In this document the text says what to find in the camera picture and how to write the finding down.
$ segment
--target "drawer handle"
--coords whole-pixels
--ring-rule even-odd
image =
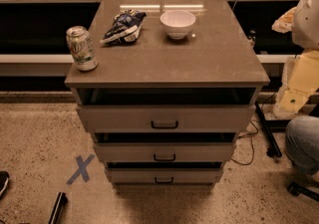
[[[174,123],[169,124],[167,122],[160,121],[151,121],[151,126],[153,129],[176,129],[178,128],[178,120],[175,120]]]
[[[176,160],[176,155],[174,154],[172,156],[172,159],[160,159],[160,158],[157,158],[157,155],[154,154],[153,155],[153,158],[154,158],[154,161],[157,161],[157,162],[172,162],[172,161],[175,161]]]
[[[156,184],[172,184],[173,183],[173,177],[168,181],[159,181],[157,177],[154,178]]]

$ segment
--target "blue x mark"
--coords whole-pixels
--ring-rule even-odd
[[[89,174],[87,172],[87,165],[91,162],[91,160],[94,158],[94,155],[91,154],[86,161],[83,162],[82,156],[77,156],[77,163],[79,165],[78,170],[71,176],[71,178],[67,181],[68,185],[71,185],[79,176],[82,174],[82,178],[85,182],[90,180]]]

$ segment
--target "speckled floor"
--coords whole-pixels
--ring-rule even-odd
[[[92,140],[82,128],[72,96],[65,94],[0,94],[0,169],[10,183],[0,199],[0,220],[5,224],[48,223],[58,192],[69,202],[61,223],[318,223],[318,202],[294,197],[290,181],[318,191],[318,184],[295,173],[284,153],[283,134],[275,137],[281,158],[266,155],[267,141],[259,133],[253,141],[251,165],[226,163],[213,189],[207,186],[112,187],[104,166],[94,157],[87,165],[89,180],[78,176],[76,158],[85,161]],[[250,124],[247,128],[254,131]],[[233,158],[251,159],[250,138],[241,138]]]

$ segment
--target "can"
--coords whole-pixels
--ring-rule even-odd
[[[89,71],[98,65],[90,32],[85,27],[75,26],[68,29],[67,44],[79,70]]]

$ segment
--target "white bowl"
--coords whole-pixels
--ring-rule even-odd
[[[182,39],[192,30],[196,17],[187,11],[167,11],[161,14],[164,31],[173,39]]]

